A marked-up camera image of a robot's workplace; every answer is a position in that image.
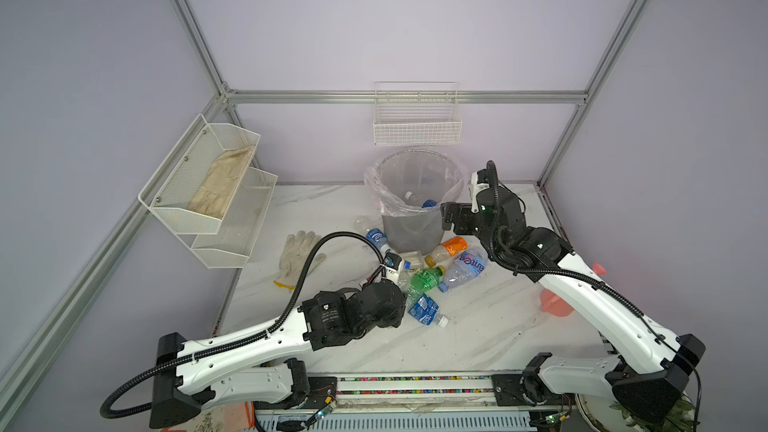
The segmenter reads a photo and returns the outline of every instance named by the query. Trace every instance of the white cotton glove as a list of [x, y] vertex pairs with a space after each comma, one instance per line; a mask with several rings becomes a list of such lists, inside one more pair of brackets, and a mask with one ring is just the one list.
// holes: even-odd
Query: white cotton glove
[[[306, 258], [310, 254], [312, 247], [314, 247], [321, 238], [320, 235], [315, 235], [314, 232], [306, 233], [304, 231], [300, 231], [296, 236], [293, 234], [288, 236], [288, 239], [286, 239], [286, 246], [283, 249], [283, 255], [280, 256], [280, 276], [275, 279], [275, 285], [291, 290], [296, 288], [296, 283], [299, 281], [304, 262], [306, 262]], [[315, 270], [315, 267], [320, 265], [325, 259], [325, 254], [315, 255], [315, 259], [312, 261], [312, 265], [310, 265], [310, 270], [307, 274], [311, 274], [312, 271]]]

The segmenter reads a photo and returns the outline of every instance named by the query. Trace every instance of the wire basket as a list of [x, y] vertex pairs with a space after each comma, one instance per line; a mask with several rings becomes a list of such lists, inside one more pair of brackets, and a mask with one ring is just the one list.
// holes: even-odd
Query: wire basket
[[373, 141], [378, 146], [458, 143], [456, 82], [377, 82]]
[[203, 129], [197, 133], [192, 145], [187, 149], [168, 179], [160, 187], [160, 190], [149, 200], [144, 202], [145, 189], [142, 189], [139, 200], [152, 214], [157, 217], [168, 229], [176, 235], [179, 234], [217, 234], [230, 214], [234, 197], [237, 197], [240, 185], [245, 173], [236, 183], [235, 194], [224, 205], [222, 218], [206, 216], [198, 212], [187, 210], [190, 200], [197, 189], [205, 180], [210, 165], [225, 150], [237, 150], [253, 146], [248, 157], [248, 163], [254, 158], [256, 146], [259, 143], [259, 134], [245, 130], [227, 123], [207, 123], [202, 116]]
[[248, 167], [219, 233], [197, 235], [190, 249], [208, 268], [245, 267], [254, 250], [277, 176]]

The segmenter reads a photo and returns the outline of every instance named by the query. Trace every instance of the pink object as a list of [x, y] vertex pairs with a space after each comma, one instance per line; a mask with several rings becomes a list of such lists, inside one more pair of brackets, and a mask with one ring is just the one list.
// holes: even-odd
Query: pink object
[[[597, 262], [592, 264], [592, 271], [597, 275], [605, 275], [608, 273], [605, 268]], [[556, 293], [547, 289], [544, 289], [538, 298], [542, 301], [542, 310], [557, 317], [567, 317], [574, 311], [574, 308], [572, 308], [566, 301], [561, 299]]]

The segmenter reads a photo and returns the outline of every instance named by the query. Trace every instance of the green bottle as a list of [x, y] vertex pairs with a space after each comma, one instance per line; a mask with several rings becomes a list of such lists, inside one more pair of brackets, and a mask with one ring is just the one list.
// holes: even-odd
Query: green bottle
[[435, 268], [426, 268], [417, 273], [411, 279], [411, 287], [408, 290], [408, 298], [416, 301], [424, 292], [437, 287], [440, 283], [440, 277], [446, 273], [442, 266]]

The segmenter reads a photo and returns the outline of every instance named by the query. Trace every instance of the marble table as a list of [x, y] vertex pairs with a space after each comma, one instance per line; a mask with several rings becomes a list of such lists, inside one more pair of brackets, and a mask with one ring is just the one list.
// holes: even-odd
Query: marble table
[[[526, 205], [530, 226], [552, 226], [536, 188], [510, 184]], [[468, 192], [460, 200], [468, 202]], [[291, 294], [272, 282], [286, 236], [299, 230], [319, 234], [353, 230], [360, 217], [375, 217], [368, 188], [352, 186], [278, 186], [251, 260], [221, 322], [220, 333], [258, 324], [279, 315]], [[444, 239], [453, 236], [446, 232]], [[479, 245], [466, 237], [470, 245]], [[356, 286], [376, 267], [375, 255], [352, 238], [323, 245], [327, 259], [307, 277], [300, 301], [320, 290]], [[539, 310], [542, 286], [496, 264], [475, 280], [447, 294], [430, 296], [451, 318], [446, 328], [424, 326], [408, 316], [399, 328], [376, 328], [344, 347], [308, 351], [297, 357], [311, 373], [490, 371], [522, 369], [538, 352], [574, 358], [600, 357], [600, 334], [578, 313], [566, 318]]]

